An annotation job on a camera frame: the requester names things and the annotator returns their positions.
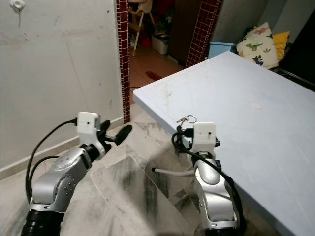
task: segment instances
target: white table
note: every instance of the white table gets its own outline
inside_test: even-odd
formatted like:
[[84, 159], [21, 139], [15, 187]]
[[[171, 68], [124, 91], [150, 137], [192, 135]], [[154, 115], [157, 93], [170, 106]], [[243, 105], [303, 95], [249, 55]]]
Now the white table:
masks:
[[282, 235], [315, 235], [315, 93], [231, 52], [134, 91], [170, 133], [196, 115], [217, 125], [223, 170]]

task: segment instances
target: pillow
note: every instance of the pillow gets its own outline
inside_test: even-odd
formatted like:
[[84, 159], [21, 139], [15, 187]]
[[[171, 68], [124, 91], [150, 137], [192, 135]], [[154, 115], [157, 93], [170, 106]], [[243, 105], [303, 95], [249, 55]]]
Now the pillow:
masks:
[[273, 36], [277, 50], [278, 61], [284, 57], [285, 47], [289, 42], [290, 32], [278, 33]]
[[249, 32], [236, 49], [240, 56], [267, 69], [278, 66], [277, 51], [268, 22]]

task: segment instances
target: key ring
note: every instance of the key ring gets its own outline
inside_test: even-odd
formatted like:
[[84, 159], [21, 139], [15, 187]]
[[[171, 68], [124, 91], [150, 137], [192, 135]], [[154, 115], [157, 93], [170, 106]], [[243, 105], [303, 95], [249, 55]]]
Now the key ring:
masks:
[[[189, 121], [189, 117], [192, 117], [194, 119], [194, 121]], [[193, 115], [187, 115], [186, 116], [186, 121], [190, 124], [195, 124], [197, 122], [197, 117], [193, 116]]]

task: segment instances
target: white container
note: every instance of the white container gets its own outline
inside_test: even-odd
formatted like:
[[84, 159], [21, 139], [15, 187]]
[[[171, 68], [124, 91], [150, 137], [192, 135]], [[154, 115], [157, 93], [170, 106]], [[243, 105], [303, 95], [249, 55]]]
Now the white container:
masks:
[[158, 53], [165, 55], [167, 53], [168, 40], [157, 39], [154, 36], [151, 37], [152, 49]]

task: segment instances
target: floor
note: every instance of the floor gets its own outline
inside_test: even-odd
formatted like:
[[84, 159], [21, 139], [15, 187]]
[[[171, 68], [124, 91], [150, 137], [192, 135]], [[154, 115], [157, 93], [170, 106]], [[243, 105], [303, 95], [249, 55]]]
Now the floor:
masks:
[[[62, 236], [197, 236], [200, 215], [192, 177], [151, 172], [152, 167], [175, 171], [189, 168], [177, 156], [170, 134], [137, 104], [131, 106], [133, 131], [118, 147], [95, 161], [78, 184], [62, 224]], [[115, 134], [120, 127], [111, 130]], [[34, 179], [51, 165], [46, 161]], [[0, 181], [0, 235], [17, 236], [28, 212], [25, 170]], [[244, 206], [246, 236], [278, 234]]]
[[168, 60], [166, 55], [161, 55], [151, 48], [139, 45], [134, 56], [132, 51], [133, 49], [130, 49], [130, 94], [137, 87], [154, 82], [146, 75], [146, 71], [152, 71], [164, 78], [184, 69], [184, 67]]

